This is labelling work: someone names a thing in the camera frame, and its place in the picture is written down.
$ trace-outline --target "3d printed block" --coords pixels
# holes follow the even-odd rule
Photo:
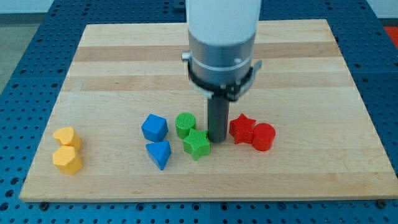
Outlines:
[[[80,150],[81,139],[72,127],[64,127],[56,130],[53,137],[61,146],[73,146],[76,151]]]
[[[76,174],[83,167],[81,157],[73,146],[61,146],[52,154],[52,161],[63,174]]]
[[[148,155],[160,170],[164,170],[172,153],[169,141],[155,142],[146,145]]]
[[[175,128],[177,136],[185,139],[189,135],[189,130],[196,128],[197,121],[191,113],[181,113],[175,119]]]
[[[239,144],[245,142],[251,144],[255,124],[255,119],[249,119],[244,114],[241,114],[237,119],[230,121],[229,133],[234,137],[234,143]]]
[[[258,151],[267,151],[272,147],[275,136],[276,131],[270,124],[258,124],[253,129],[252,145]]]
[[[144,124],[141,126],[141,129],[142,133],[144,133],[144,137],[154,142],[163,141],[169,131],[166,119],[153,114],[148,116]]]
[[[207,131],[191,129],[189,135],[183,140],[184,151],[192,155],[194,161],[210,154],[210,142]]]

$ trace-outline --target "green star block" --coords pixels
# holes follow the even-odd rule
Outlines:
[[[180,139],[185,139],[189,135],[189,130],[195,129],[197,121],[191,113],[181,113],[175,119],[175,129]]]
[[[191,154],[194,161],[210,154],[210,142],[207,140],[207,131],[191,129],[189,135],[183,140],[183,145],[184,151]]]

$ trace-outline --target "yellow block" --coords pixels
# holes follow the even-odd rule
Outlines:
[[[73,146],[76,151],[80,150],[81,140],[72,127],[64,127],[56,130],[53,137],[61,146]]]
[[[52,154],[52,162],[63,174],[76,174],[83,167],[81,157],[73,146],[61,146]]]

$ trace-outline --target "blue pegboard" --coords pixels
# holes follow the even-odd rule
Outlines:
[[[55,0],[0,96],[0,223],[398,223],[398,201],[24,203],[23,181],[87,24],[185,22],[174,0]],[[398,52],[365,0],[263,0],[261,20],[327,19],[398,172]]]

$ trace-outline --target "wooden board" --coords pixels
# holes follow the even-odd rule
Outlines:
[[[231,104],[273,124],[274,147],[257,152],[228,135],[211,156],[183,151],[181,112],[206,128],[206,100],[188,84],[186,24],[88,25],[20,198],[26,202],[337,200],[397,198],[398,180],[325,20],[260,22],[253,87]],[[169,124],[164,171],[146,153],[149,113]],[[73,126],[84,167],[62,175],[52,133]]]

